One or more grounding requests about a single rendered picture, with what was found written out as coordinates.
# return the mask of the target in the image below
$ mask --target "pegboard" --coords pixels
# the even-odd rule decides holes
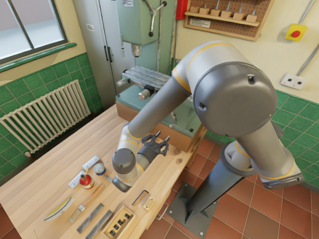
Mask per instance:
[[[233,16],[235,12],[239,11],[241,4],[243,4],[242,13],[244,13],[245,16],[248,14],[252,14],[255,7],[257,7],[255,15],[258,16],[256,22],[260,23],[259,26],[249,26],[249,25],[245,26],[243,24],[227,22],[222,20],[214,20],[214,19],[197,16],[196,17],[197,19],[211,21],[210,27],[205,28],[205,27],[190,25],[190,20],[195,17],[187,15],[185,19],[184,27],[256,41],[258,36],[260,35],[261,29],[264,26],[264,23],[266,21],[266,18],[270,12],[270,9],[274,1],[275,0],[256,0],[256,4],[254,4],[255,0],[231,0],[230,6],[229,6],[229,11],[232,12],[231,17]],[[187,12],[189,12],[190,7],[192,6],[204,7],[205,2],[206,0],[188,0]],[[217,2],[218,2],[217,0],[207,0],[206,8],[215,9]],[[229,3],[229,0],[220,0],[218,5],[218,10],[221,10],[221,11],[226,10],[228,3]]]

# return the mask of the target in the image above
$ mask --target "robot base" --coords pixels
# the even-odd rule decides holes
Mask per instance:
[[[185,223],[185,220],[187,218],[185,201],[188,201],[194,195],[196,190],[196,188],[184,182],[166,214],[186,227],[199,238],[204,239],[210,222],[213,219],[213,215],[215,213],[218,202],[214,202],[214,204],[211,204],[205,210],[209,217],[203,215],[202,213],[198,213],[196,215],[191,215]]]

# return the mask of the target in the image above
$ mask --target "cream wall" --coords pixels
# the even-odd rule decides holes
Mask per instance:
[[[23,64],[0,73],[0,86],[16,80],[50,65],[65,61],[71,57],[86,52],[82,32],[75,12],[72,0],[55,0],[56,7],[61,18],[65,34],[69,43],[75,42],[77,46],[42,57],[35,61]]]
[[[301,41],[285,39],[289,26],[299,22],[309,2],[310,0],[275,0],[256,42],[185,28],[185,20],[180,20],[176,58],[183,58],[192,48],[203,42],[224,40],[233,44],[256,67],[264,71],[277,90],[319,103],[319,53],[300,75],[309,80],[301,91],[280,84],[286,73],[297,74],[319,44],[319,0],[315,1],[303,22],[308,30]]]

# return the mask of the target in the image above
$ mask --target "workbench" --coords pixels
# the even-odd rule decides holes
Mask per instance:
[[[95,175],[91,168],[88,173],[97,186],[103,183],[104,188],[79,218],[71,223],[70,216],[97,186],[84,190],[80,186],[72,189],[68,184],[83,170],[82,165],[95,155],[106,166],[106,174],[115,177],[112,155],[126,122],[118,116],[116,107],[112,106],[0,187],[0,203],[22,239],[84,239],[108,210],[115,213],[122,205],[136,215],[136,220],[125,228],[121,239],[138,239],[149,228],[183,168],[196,154],[206,129],[201,130],[198,140],[188,152],[170,145],[166,157],[159,155],[127,193],[118,190],[104,178],[105,175]],[[143,208],[145,200],[142,197],[132,206],[143,190],[147,190],[155,201],[149,211]],[[70,196],[75,201],[60,217],[50,222],[43,221]],[[79,234],[76,229],[100,203],[104,205],[103,209]],[[106,237],[100,230],[94,238]]]

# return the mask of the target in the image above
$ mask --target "radiator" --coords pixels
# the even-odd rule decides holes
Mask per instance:
[[[0,118],[0,123],[34,153],[90,115],[78,80]]]

